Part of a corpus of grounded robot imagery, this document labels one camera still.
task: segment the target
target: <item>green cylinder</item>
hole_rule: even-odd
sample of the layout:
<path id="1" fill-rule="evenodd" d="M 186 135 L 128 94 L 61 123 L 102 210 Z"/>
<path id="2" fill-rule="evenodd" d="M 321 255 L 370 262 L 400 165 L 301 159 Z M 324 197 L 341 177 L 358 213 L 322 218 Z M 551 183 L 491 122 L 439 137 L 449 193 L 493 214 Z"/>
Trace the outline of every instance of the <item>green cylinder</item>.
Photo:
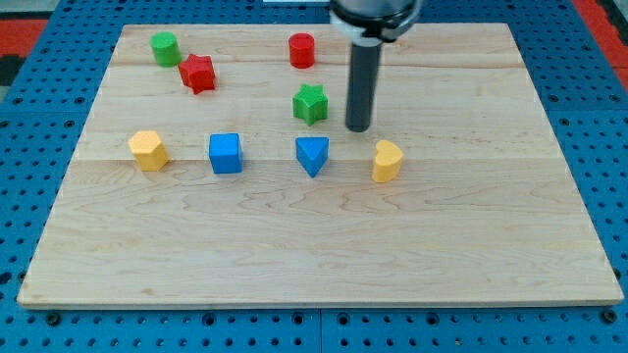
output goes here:
<path id="1" fill-rule="evenodd" d="M 170 68 L 182 60 L 177 38 L 170 32 L 163 31 L 153 35 L 150 38 L 150 47 L 159 66 Z"/>

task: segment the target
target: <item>toy block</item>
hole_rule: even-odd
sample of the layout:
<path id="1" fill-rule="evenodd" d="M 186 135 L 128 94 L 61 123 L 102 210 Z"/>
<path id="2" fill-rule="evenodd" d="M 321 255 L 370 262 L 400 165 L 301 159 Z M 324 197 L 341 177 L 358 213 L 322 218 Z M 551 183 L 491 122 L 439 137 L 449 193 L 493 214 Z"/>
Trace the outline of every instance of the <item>toy block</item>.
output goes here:
<path id="1" fill-rule="evenodd" d="M 375 145 L 373 159 L 373 181 L 387 182 L 394 179 L 401 170 L 403 152 L 394 143 L 380 140 Z"/>
<path id="2" fill-rule="evenodd" d="M 297 69 L 314 65 L 314 37 L 308 33 L 293 34 L 288 40 L 290 63 Z"/>
<path id="3" fill-rule="evenodd" d="M 292 114 L 305 120 L 308 126 L 327 118 L 327 97 L 323 85 L 301 84 L 299 91 L 292 97 Z"/>
<path id="4" fill-rule="evenodd" d="M 157 131 L 138 131 L 129 139 L 129 148 L 145 172 L 157 172 L 170 160 Z"/>
<path id="5" fill-rule="evenodd" d="M 150 47 L 157 64 L 164 68 L 171 68 L 181 62 L 179 44 L 174 34 L 168 31 L 156 33 L 150 38 Z"/>
<path id="6" fill-rule="evenodd" d="M 214 85 L 216 74 L 210 56 L 189 54 L 187 59 L 179 64 L 179 74 L 183 84 L 190 87 L 194 94 L 207 89 L 216 89 Z"/>
<path id="7" fill-rule="evenodd" d="M 297 137 L 296 159 L 305 171 L 315 177 L 327 162 L 330 139 L 328 137 Z"/>
<path id="8" fill-rule="evenodd" d="M 237 133 L 209 136 L 209 161 L 215 174 L 242 172 L 242 146 Z"/>

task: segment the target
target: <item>red star block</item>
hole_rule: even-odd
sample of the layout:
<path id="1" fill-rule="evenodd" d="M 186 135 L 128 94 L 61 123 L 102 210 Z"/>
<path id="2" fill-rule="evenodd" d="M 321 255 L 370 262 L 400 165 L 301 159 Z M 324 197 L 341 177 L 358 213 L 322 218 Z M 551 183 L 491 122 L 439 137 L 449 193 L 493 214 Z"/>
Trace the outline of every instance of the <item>red star block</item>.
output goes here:
<path id="1" fill-rule="evenodd" d="M 183 84 L 190 87 L 194 94 L 206 89 L 215 89 L 214 66 L 210 56 L 199 57 L 189 54 L 185 61 L 179 64 L 179 73 Z"/>

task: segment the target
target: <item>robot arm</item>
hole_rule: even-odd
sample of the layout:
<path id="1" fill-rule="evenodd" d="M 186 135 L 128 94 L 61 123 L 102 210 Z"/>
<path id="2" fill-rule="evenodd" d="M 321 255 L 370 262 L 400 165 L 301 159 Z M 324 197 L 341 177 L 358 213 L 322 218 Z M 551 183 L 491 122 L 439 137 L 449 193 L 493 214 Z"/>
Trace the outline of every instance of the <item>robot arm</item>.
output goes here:
<path id="1" fill-rule="evenodd" d="M 382 43 L 407 32 L 422 0 L 331 0 L 332 24 L 351 39 L 345 125 L 355 132 L 371 124 Z"/>

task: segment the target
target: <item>red surface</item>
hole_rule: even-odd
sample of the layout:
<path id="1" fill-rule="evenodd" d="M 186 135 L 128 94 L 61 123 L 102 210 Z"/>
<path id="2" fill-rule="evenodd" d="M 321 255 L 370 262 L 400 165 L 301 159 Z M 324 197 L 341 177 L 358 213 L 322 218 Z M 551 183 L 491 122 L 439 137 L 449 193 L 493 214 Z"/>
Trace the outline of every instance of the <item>red surface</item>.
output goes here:
<path id="1" fill-rule="evenodd" d="M 199 57 L 189 54 L 185 61 L 179 64 L 179 74 L 184 85 L 190 87 L 194 94 L 207 89 L 216 89 L 214 85 L 214 65 L 210 56 Z"/>
<path id="2" fill-rule="evenodd" d="M 0 56 L 27 57 L 47 23 L 48 20 L 0 21 Z"/>
<path id="3" fill-rule="evenodd" d="M 606 11 L 596 0 L 573 0 L 573 4 L 624 88 L 628 89 L 628 47 L 619 39 L 617 28 L 608 21 Z"/>
<path id="4" fill-rule="evenodd" d="M 290 63 L 297 69 L 314 65 L 314 37 L 308 33 L 297 33 L 288 40 Z"/>

